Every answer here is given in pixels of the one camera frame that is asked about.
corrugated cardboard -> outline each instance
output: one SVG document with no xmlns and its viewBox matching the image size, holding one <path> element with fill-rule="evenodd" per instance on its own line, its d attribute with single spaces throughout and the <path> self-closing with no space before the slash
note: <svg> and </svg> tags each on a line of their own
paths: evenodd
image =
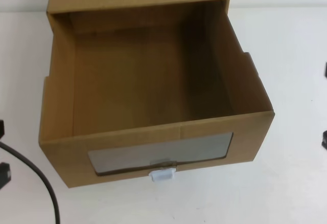
<svg viewBox="0 0 327 224">
<path fill-rule="evenodd" d="M 274 112 L 228 2 L 49 1 L 40 146 L 69 187 L 159 167 L 98 176 L 88 156 L 96 150 L 232 132 L 226 157 L 177 162 L 177 171 L 254 159 Z"/>
</svg>

